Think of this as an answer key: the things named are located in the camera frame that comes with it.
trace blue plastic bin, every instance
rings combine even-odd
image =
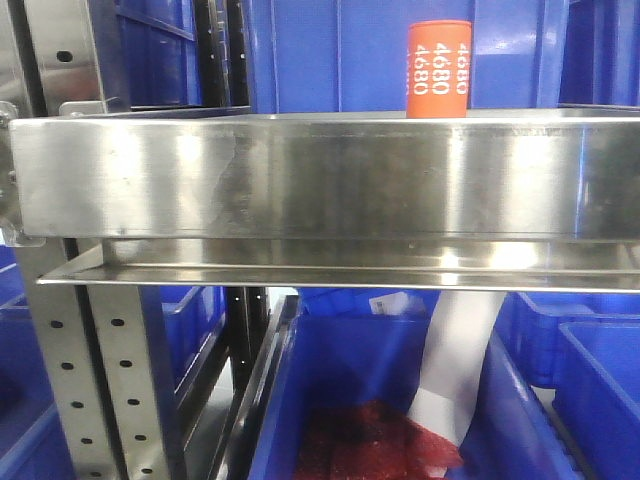
[[[0,268],[6,267],[16,263],[16,256],[13,254],[13,250],[4,245],[0,245]]]
[[[509,293],[496,330],[526,380],[554,388],[563,347],[559,326],[612,321],[640,321],[640,295]]]
[[[554,407],[603,480],[640,478],[640,324],[560,327]]]
[[[396,288],[298,288],[305,311],[315,316],[424,314],[431,317],[439,290]]]
[[[406,411],[418,384],[425,319],[300,317],[292,323],[274,381],[251,480],[292,478],[309,410],[380,398]],[[464,467],[447,478],[581,478],[494,336],[478,407],[462,444]]]
[[[204,287],[198,302],[197,335],[202,343],[214,331],[225,312],[224,287]]]
[[[0,309],[9,303],[18,301],[24,294],[22,275],[15,263],[0,267]]]
[[[75,478],[33,325],[2,315],[0,478]]]
[[[215,293],[220,287],[162,286],[160,298],[175,384],[193,363],[202,343],[221,320]]]
[[[640,104],[639,18],[636,0],[571,2],[562,102]]]
[[[243,0],[258,113],[404,110],[409,25],[474,22],[472,107],[556,107],[569,0]]]
[[[191,0],[115,0],[132,105],[201,105]]]

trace hole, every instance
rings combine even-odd
[[[73,53],[68,50],[59,50],[58,53],[56,53],[56,58],[59,62],[69,63],[73,60]]]

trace orange label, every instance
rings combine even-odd
[[[464,117],[469,98],[471,22],[420,22],[409,29],[407,117]]]

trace storage rack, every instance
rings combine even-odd
[[[129,113],[110,2],[58,6],[77,31],[47,3],[0,3],[0,216],[81,479],[241,474],[296,311],[267,323],[266,285],[640,290],[635,111]],[[231,285],[225,348],[178,401],[155,289],[177,283]],[[193,444],[227,354],[222,441]]]

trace white paper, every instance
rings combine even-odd
[[[409,418],[458,446],[475,412],[484,354],[504,296],[443,291],[429,325]]]
[[[374,315],[421,314],[426,311],[422,298],[406,292],[390,293],[369,300]]]

